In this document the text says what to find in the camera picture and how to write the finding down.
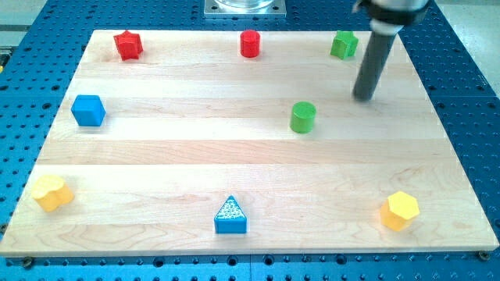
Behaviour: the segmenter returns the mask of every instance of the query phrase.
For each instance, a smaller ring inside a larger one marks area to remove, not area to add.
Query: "red star block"
[[[113,37],[115,38],[116,48],[122,56],[122,60],[139,59],[139,54],[143,51],[139,34],[133,34],[125,30],[122,34]]]

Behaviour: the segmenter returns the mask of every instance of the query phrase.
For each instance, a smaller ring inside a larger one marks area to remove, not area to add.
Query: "red cylinder block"
[[[245,30],[240,35],[241,55],[255,58],[260,53],[260,34],[255,30]]]

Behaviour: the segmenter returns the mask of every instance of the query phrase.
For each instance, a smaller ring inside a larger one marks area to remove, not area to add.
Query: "green cylinder block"
[[[294,104],[291,110],[290,128],[296,133],[308,133],[314,127],[316,107],[307,101]]]

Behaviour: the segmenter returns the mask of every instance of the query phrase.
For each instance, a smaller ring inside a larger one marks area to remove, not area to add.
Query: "red block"
[[[255,58],[260,53],[260,34],[255,30],[245,30],[240,35],[241,55]]]
[[[139,34],[133,34],[125,30],[122,34],[113,37],[115,38],[116,49],[118,49],[122,60],[139,59],[139,54],[143,51]]]

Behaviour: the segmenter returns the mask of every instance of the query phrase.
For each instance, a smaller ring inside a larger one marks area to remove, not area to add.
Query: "green block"
[[[337,56],[340,59],[353,56],[356,53],[358,41],[352,31],[337,31],[331,45],[330,55]]]
[[[296,133],[308,133],[314,127],[316,107],[307,101],[294,104],[291,109],[290,128]]]

